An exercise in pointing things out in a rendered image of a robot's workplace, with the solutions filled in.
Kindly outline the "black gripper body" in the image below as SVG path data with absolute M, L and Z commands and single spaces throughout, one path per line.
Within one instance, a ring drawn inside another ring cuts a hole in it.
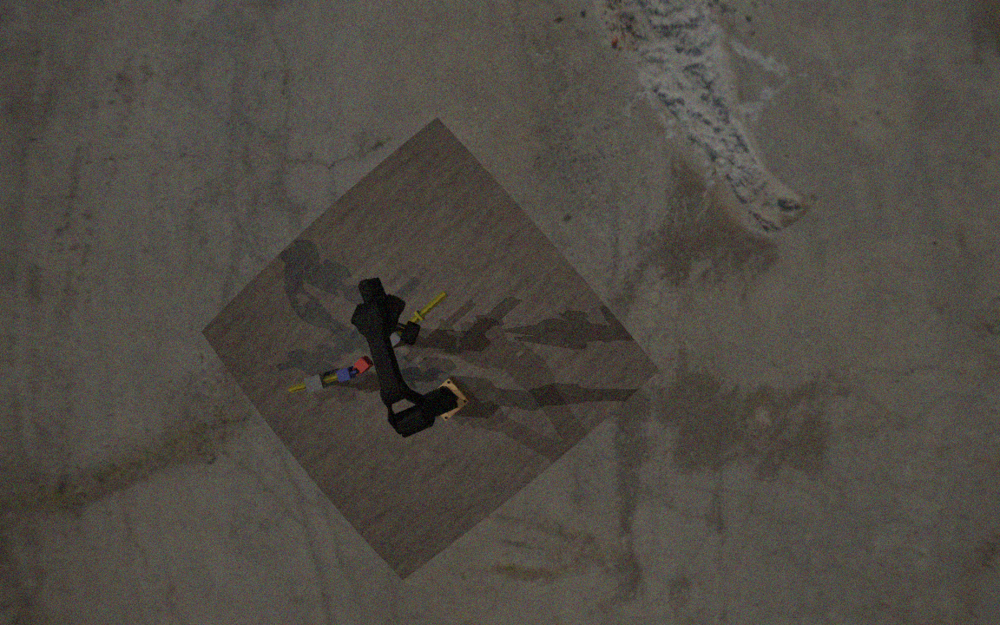
M 406 325 L 401 324 L 401 323 L 396 323 L 396 317 L 397 317 L 397 315 L 396 315 L 396 313 L 394 313 L 394 331 L 403 332 L 404 333 L 404 337 L 402 337 L 401 341 L 404 341 L 404 343 L 406 343 L 408 345 L 414 345 L 414 343 L 416 343 L 416 339 L 417 339 L 417 337 L 419 335 L 419 331 L 420 331 L 420 328 L 421 328 L 420 325 L 414 324 L 411 321 L 408 321 L 408 323 L 406 323 Z M 405 329 L 401 328 L 401 326 L 404 327 Z

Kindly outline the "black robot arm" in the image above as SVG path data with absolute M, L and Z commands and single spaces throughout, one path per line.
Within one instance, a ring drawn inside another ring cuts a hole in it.
M 366 337 L 366 343 L 372 351 L 372 360 L 376 366 L 380 397 L 388 415 L 386 419 L 399 435 L 409 437 L 421 430 L 427 430 L 434 424 L 434 417 L 447 414 L 451 409 L 459 407 L 459 397 L 455 392 L 443 386 L 422 395 L 406 386 L 401 376 L 398 361 L 394 357 L 390 336 L 394 331 L 394 313 L 396 323 L 399 323 L 404 312 L 405 302 L 394 295 L 386 295 L 384 286 L 378 278 L 359 281 L 358 288 L 364 304 L 358 305 L 353 314 L 353 324 Z M 389 299 L 388 299 L 389 298 Z M 406 399 L 415 404 L 394 414 L 392 405 L 396 401 Z

